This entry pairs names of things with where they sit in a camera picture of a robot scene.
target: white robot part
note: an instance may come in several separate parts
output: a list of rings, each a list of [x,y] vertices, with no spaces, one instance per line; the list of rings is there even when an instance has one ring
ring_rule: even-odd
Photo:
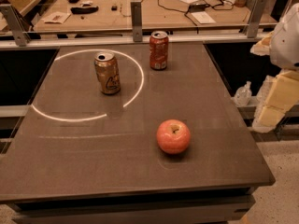
[[[270,42],[271,63],[282,69],[299,70],[299,4],[276,26]]]
[[[282,70],[271,79],[267,93],[263,93],[256,108],[252,128],[259,133],[275,129],[285,113],[299,101],[299,4],[293,5],[274,31],[251,52],[264,55],[267,44],[271,63]]]

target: tile floor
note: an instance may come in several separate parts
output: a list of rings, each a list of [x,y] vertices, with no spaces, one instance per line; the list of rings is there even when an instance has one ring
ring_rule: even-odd
[[[299,141],[259,142],[276,183],[254,192],[256,204],[239,221],[229,224],[299,223]],[[0,224],[13,224],[14,212],[0,205]]]

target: curved white line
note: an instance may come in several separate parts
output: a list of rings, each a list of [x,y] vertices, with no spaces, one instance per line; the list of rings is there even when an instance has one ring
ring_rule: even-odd
[[[111,49],[85,49],[85,50],[79,50],[79,51],[74,51],[74,52],[71,52],[71,53],[67,53],[63,56],[60,56],[60,57],[57,57],[55,59],[55,61],[58,61],[64,57],[67,57],[67,56],[70,56],[70,55],[74,55],[74,54],[78,54],[78,53],[82,53],[82,52],[85,52],[85,51],[95,51],[95,52],[98,52],[98,51],[112,51],[114,53],[117,53],[117,54],[120,54],[120,55],[123,55],[125,57],[127,57],[128,59],[130,59],[131,61],[133,61],[137,67],[139,68],[140,70],[140,73],[141,73],[141,84],[139,86],[139,89],[138,91],[136,92],[136,94],[126,103],[123,105],[123,107],[126,107],[128,106],[137,96],[138,94],[141,92],[142,90],[142,87],[143,87],[143,84],[144,84],[144,73],[143,73],[143,70],[142,70],[142,67],[141,65],[138,63],[138,61],[136,61],[134,58],[132,58],[131,56],[128,56],[127,54],[125,53],[122,53],[122,52],[119,52],[119,51],[116,51],[116,50],[111,50]],[[34,111],[36,113],[38,113],[39,115],[43,116],[43,117],[46,117],[48,119],[53,119],[53,120],[58,120],[58,121],[62,121],[62,122],[83,122],[83,121],[91,121],[91,120],[95,120],[95,119],[101,119],[103,117],[106,117],[107,114],[104,114],[104,115],[100,115],[100,116],[94,116],[94,117],[91,117],[91,118],[83,118],[83,119],[61,119],[61,118],[57,118],[57,117],[54,117],[54,116],[50,116],[50,115],[47,115],[45,114],[44,112],[40,111],[37,107],[35,107],[35,105],[31,105],[31,107],[34,109]]]

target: red apple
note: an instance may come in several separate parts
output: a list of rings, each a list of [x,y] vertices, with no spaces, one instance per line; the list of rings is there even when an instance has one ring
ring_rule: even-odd
[[[179,154],[189,146],[191,134],[185,123],[170,119],[160,124],[156,138],[165,153]]]

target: soda can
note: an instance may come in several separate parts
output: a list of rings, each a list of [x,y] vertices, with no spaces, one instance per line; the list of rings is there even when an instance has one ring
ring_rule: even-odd
[[[118,62],[113,52],[101,51],[96,53],[94,66],[102,93],[114,94],[121,89]]]
[[[149,39],[149,65],[152,69],[163,70],[167,67],[168,35],[163,31],[153,32]]]

